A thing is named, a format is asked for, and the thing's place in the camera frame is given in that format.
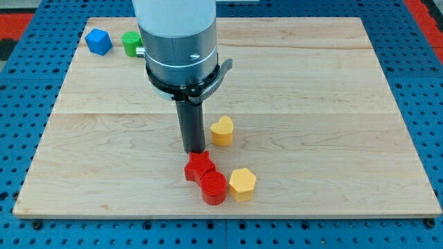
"red surface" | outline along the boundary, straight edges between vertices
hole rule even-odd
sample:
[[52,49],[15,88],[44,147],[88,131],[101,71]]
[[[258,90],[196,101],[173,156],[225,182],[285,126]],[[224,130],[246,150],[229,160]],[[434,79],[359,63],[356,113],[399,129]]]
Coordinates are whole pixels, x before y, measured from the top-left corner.
[[189,163],[185,166],[186,180],[194,181],[200,186],[201,177],[215,171],[215,164],[209,158],[209,151],[203,153],[189,153]]
[[420,0],[404,0],[404,3],[422,29],[438,59],[443,63],[443,33],[438,29],[434,18],[429,15],[428,8]]
[[0,14],[0,39],[20,40],[34,14]]
[[200,182],[201,197],[209,205],[219,205],[226,199],[228,181],[220,172],[208,172]]

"toy block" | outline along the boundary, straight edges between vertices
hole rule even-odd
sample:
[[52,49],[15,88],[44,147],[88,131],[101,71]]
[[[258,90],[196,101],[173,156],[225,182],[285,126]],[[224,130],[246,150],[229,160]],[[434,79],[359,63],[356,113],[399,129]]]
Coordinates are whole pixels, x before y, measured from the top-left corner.
[[201,198],[209,205],[219,205],[226,198],[227,181],[220,172],[208,172],[200,182]]
[[122,43],[127,56],[136,57],[136,49],[142,46],[141,35],[138,32],[129,31],[122,35]]
[[227,146],[233,143],[234,123],[228,116],[210,126],[211,141],[214,145]]
[[85,38],[88,48],[92,53],[106,55],[112,48],[108,32],[94,28]]
[[201,177],[208,172],[215,171],[215,164],[209,158],[209,151],[203,153],[189,153],[189,162],[185,166],[186,180],[194,181],[200,186]]
[[253,198],[257,177],[249,169],[236,169],[230,175],[229,194],[236,201],[249,201]]

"yellow block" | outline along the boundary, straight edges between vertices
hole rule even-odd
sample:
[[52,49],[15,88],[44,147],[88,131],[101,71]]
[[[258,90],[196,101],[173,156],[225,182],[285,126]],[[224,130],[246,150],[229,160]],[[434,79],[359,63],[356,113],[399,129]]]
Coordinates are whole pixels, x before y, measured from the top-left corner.
[[236,169],[230,175],[229,194],[236,201],[250,201],[254,195],[257,177],[249,169]]
[[227,146],[233,143],[234,123],[228,116],[223,116],[219,122],[210,126],[211,141],[214,145]]

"blue cube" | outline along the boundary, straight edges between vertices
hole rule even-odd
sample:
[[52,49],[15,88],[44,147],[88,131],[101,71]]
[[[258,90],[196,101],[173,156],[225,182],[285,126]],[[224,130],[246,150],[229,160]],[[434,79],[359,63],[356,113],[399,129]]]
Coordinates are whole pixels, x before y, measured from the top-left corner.
[[94,28],[84,39],[92,53],[106,55],[109,49],[112,48],[108,32],[97,28]]

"yellow pentagon block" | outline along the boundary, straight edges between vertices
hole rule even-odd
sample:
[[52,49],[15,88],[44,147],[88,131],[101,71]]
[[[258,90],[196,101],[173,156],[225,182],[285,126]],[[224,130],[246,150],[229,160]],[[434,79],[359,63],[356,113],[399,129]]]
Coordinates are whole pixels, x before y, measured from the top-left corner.
[[230,175],[229,194],[236,201],[249,201],[253,198],[257,177],[247,168],[236,169]]
[[228,116],[210,126],[210,138],[214,145],[227,146],[233,143],[234,122]]

